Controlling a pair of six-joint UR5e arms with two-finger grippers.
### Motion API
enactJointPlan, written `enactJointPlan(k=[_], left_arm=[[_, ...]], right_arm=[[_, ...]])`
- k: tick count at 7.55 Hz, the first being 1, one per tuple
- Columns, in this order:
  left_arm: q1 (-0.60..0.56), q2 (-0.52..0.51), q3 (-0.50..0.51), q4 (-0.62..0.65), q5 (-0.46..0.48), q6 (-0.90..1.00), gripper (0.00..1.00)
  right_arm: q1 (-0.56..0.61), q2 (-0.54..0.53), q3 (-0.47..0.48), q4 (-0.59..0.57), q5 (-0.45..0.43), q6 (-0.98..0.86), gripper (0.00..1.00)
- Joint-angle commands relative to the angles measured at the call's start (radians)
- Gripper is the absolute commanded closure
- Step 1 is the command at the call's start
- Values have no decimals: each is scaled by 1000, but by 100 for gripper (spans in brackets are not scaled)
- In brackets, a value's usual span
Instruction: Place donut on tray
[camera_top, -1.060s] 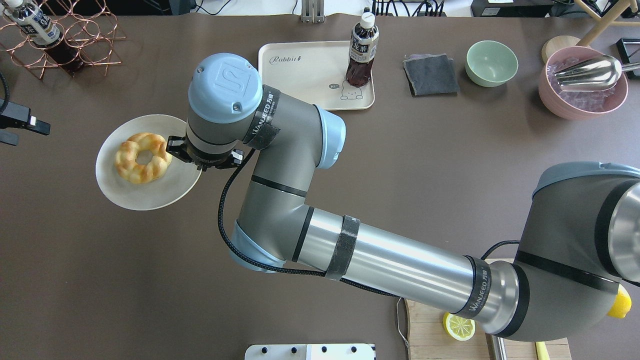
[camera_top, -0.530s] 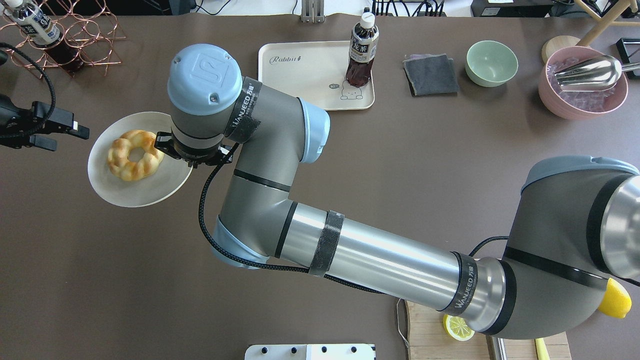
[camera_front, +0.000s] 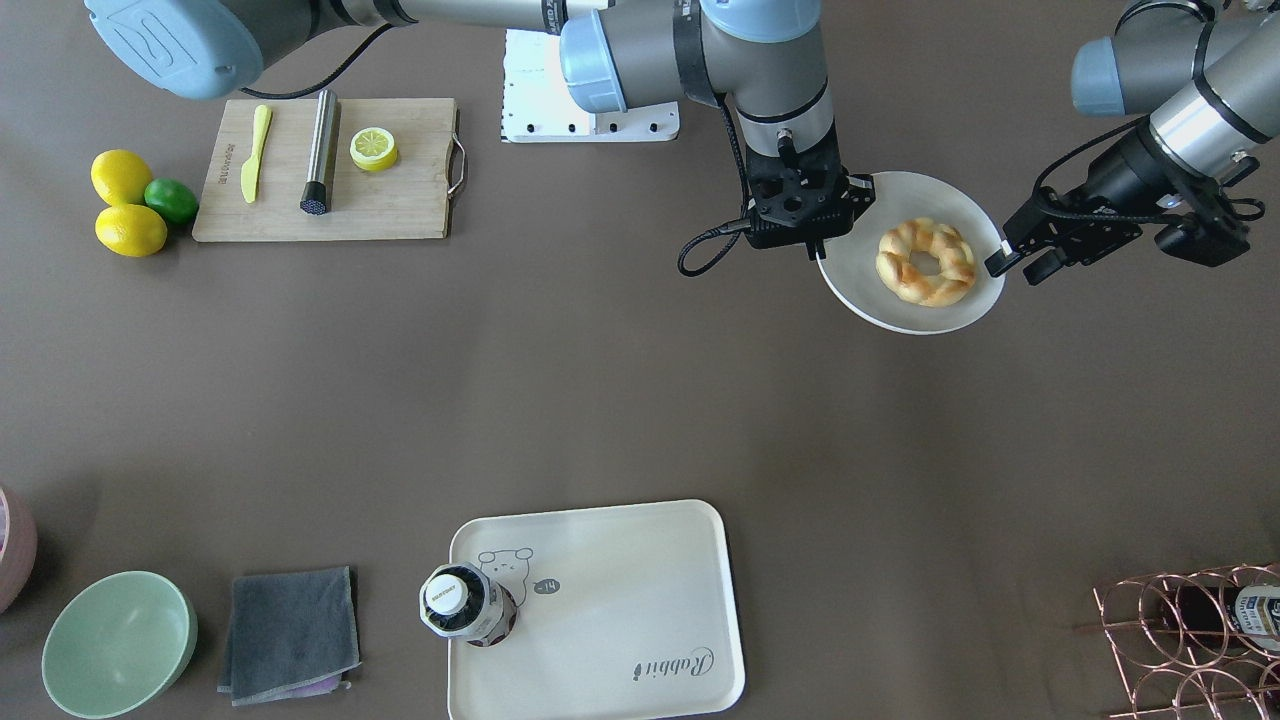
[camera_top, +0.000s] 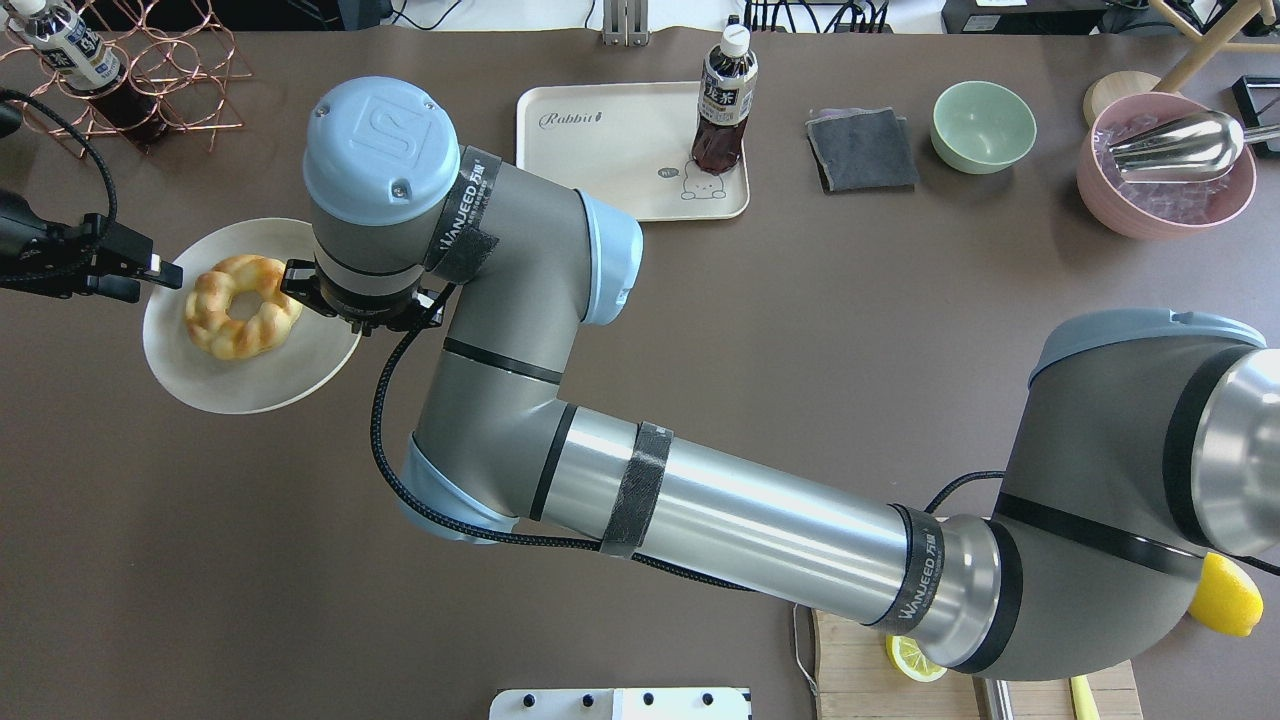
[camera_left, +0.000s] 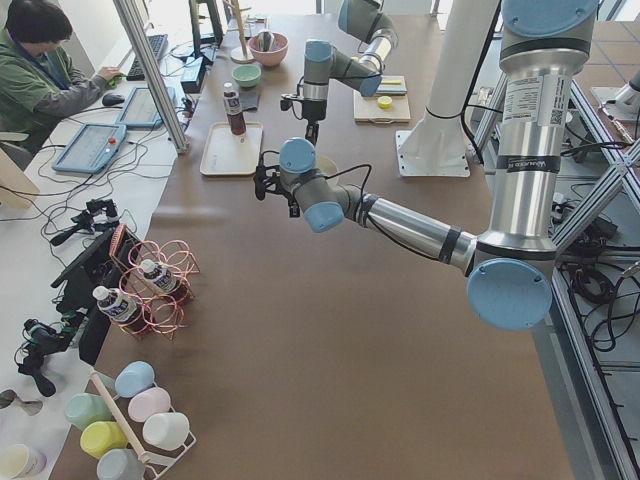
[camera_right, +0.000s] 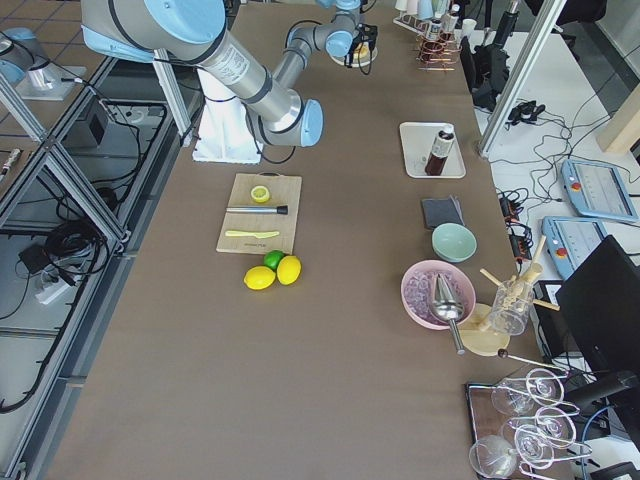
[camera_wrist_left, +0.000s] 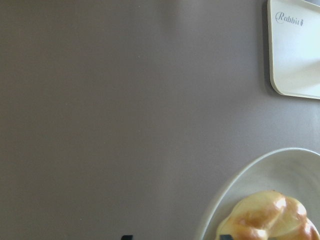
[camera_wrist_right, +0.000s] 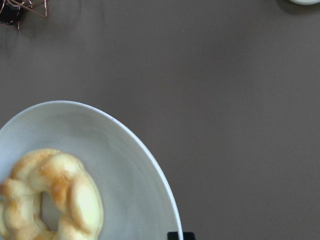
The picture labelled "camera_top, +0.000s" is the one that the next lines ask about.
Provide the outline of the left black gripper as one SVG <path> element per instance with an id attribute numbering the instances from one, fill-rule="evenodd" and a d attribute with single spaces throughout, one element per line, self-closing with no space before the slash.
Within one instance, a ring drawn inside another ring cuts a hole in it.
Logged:
<path id="1" fill-rule="evenodd" d="M 137 304 L 143 282 L 169 290 L 184 283 L 182 266 L 164 261 L 154 242 L 99 213 L 78 225 L 46 222 L 20 195 L 1 192 L 1 286 L 49 297 L 97 295 Z"/>

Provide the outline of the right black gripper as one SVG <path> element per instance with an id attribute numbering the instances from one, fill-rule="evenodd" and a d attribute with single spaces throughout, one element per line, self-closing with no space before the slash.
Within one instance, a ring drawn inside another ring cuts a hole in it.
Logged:
<path id="1" fill-rule="evenodd" d="M 356 334 L 369 337 L 385 327 L 422 331 L 443 322 L 445 295 L 411 287 L 385 296 L 360 296 L 343 290 L 312 261 L 289 259 L 280 291 L 321 316 L 339 318 Z"/>

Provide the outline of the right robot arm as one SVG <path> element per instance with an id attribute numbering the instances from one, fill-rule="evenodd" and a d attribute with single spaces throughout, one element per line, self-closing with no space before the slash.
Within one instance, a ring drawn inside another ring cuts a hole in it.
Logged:
<path id="1" fill-rule="evenodd" d="M 876 503 L 562 401 L 582 324 L 614 320 L 643 232 L 627 214 L 458 143 L 402 79 L 325 94 L 303 179 L 317 313 L 417 329 L 425 274 L 463 287 L 390 486 L 447 538 L 564 546 L 726 582 L 915 639 L 960 673 L 1050 680 L 1148 650 L 1207 553 L 1277 544 L 1277 351 L 1239 322 L 1121 309 L 1062 323 L 989 518 Z"/>

